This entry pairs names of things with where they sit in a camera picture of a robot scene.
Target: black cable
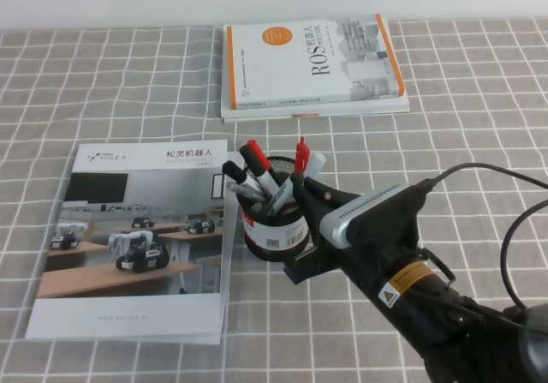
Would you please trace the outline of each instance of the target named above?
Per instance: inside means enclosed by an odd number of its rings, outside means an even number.
[[[508,266],[506,264],[507,256],[508,256],[508,248],[510,245],[510,242],[512,240],[512,236],[514,235],[515,231],[518,227],[520,227],[520,224],[522,224],[529,216],[531,216],[533,213],[539,211],[540,209],[548,206],[548,200],[541,201],[540,203],[537,203],[536,205],[529,207],[525,212],[523,212],[510,226],[508,231],[506,232],[506,236],[504,236],[503,240],[503,246],[500,251],[500,272],[503,275],[503,282],[504,287],[506,288],[506,291],[508,291],[508,294],[514,301],[515,305],[520,308],[521,310],[527,309],[527,306],[520,300],[520,298],[516,295],[514,288],[512,287],[512,283],[510,283],[509,275],[508,275]]]
[[[456,304],[454,302],[445,302],[443,300],[439,300],[437,297],[429,296],[429,295],[427,295],[426,293],[424,293],[422,291],[409,289],[409,290],[406,291],[406,293],[411,293],[411,294],[413,294],[417,297],[421,297],[421,298],[427,300],[428,302],[432,302],[432,303],[434,303],[438,306],[443,306],[443,307],[446,307],[446,308],[450,308],[450,309],[455,310],[456,312],[459,312],[459,313],[462,313],[462,314],[472,315],[473,317],[476,317],[477,320],[492,319],[494,321],[499,321],[501,323],[504,323],[506,326],[514,327],[516,329],[520,329],[520,330],[523,330],[525,332],[544,334],[544,335],[548,336],[548,331],[546,331],[546,330],[541,330],[541,329],[537,329],[535,327],[521,325],[521,324],[516,323],[516,322],[514,322],[510,319],[506,319],[501,314],[494,313],[495,311],[492,310],[492,309],[489,312],[487,312],[487,311],[485,311],[486,308],[483,308],[482,311],[476,312],[476,311],[472,310],[471,308],[465,308],[463,306],[459,306],[458,304]]]
[[[543,189],[548,190],[548,184],[541,182],[540,180],[533,179],[532,177],[522,175],[521,173],[517,173],[515,171],[509,171],[508,169],[504,169],[503,167],[495,166],[495,165],[489,165],[487,163],[463,163],[461,165],[450,167],[448,170],[443,172],[438,177],[434,177],[431,179],[431,185],[432,187],[436,186],[438,183],[440,183],[442,180],[444,180],[449,175],[452,175],[456,171],[461,171],[463,169],[471,169],[471,168],[481,168],[481,169],[489,169],[491,171],[498,171],[499,173],[503,173],[504,175],[512,176],[517,179],[521,179],[525,182],[529,182],[531,184],[534,184],[536,186],[539,186]],[[514,235],[517,228],[520,226],[521,223],[523,223],[529,216],[531,216],[533,213],[537,212],[538,210],[547,207],[548,206],[548,200],[541,201],[540,203],[536,204],[535,206],[532,206],[528,208],[525,212],[523,212],[515,221],[514,223],[509,227],[508,231],[506,232],[506,235],[504,236],[503,245],[501,247],[500,252],[500,272],[503,277],[503,283],[504,287],[506,288],[506,291],[508,291],[509,296],[514,301],[515,305],[520,308],[521,310],[526,310],[527,306],[520,300],[520,298],[515,293],[514,288],[512,287],[512,283],[510,283],[509,280],[509,274],[508,274],[508,265],[507,265],[507,259],[508,259],[508,248],[510,245],[510,242],[512,240],[512,236]]]
[[[480,169],[489,169],[491,171],[498,171],[499,173],[503,173],[504,175],[512,176],[517,179],[524,180],[526,182],[529,182],[531,184],[534,184],[536,186],[539,186],[543,189],[548,190],[548,184],[541,182],[540,180],[533,179],[532,177],[522,175],[521,173],[517,173],[515,171],[509,171],[508,169],[504,169],[503,167],[495,166],[495,165],[488,165],[487,163],[463,163],[461,165],[450,167],[448,170],[443,172],[438,177],[434,177],[432,179],[432,186],[437,185],[442,180],[444,180],[447,176],[452,175],[456,171],[461,171],[462,169],[472,169],[478,167]]]

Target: black marker cap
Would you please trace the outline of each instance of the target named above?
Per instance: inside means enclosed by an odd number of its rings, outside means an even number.
[[[243,171],[236,163],[232,160],[224,162],[223,164],[223,173],[235,180],[236,183],[242,184],[247,179],[247,173]]]
[[[253,172],[256,177],[263,176],[265,174],[265,167],[261,163],[260,159],[255,156],[253,149],[248,145],[240,147],[240,154],[246,161],[249,170]]]

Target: stack of books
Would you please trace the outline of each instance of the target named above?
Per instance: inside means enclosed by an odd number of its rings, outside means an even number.
[[[224,27],[225,122],[408,110],[380,15]]]

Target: orange circle logo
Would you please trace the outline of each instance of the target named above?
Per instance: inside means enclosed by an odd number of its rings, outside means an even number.
[[[286,45],[292,38],[292,32],[286,27],[270,27],[263,32],[263,40],[272,46]]]

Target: gray grid tablecloth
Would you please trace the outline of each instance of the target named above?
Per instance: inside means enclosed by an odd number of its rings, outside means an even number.
[[[80,143],[220,138],[233,150],[254,138],[293,155],[305,135],[328,159],[321,180],[354,192],[472,160],[546,180],[548,19],[391,22],[390,31],[411,113],[236,125],[218,118],[219,29],[0,33],[2,382],[426,382],[420,359],[341,273],[293,286],[242,247],[241,233],[219,347],[21,339]],[[463,171],[429,196],[422,242],[461,293],[505,307],[499,243],[543,197]],[[510,252],[530,304],[548,298],[547,228],[545,215],[532,218]]]

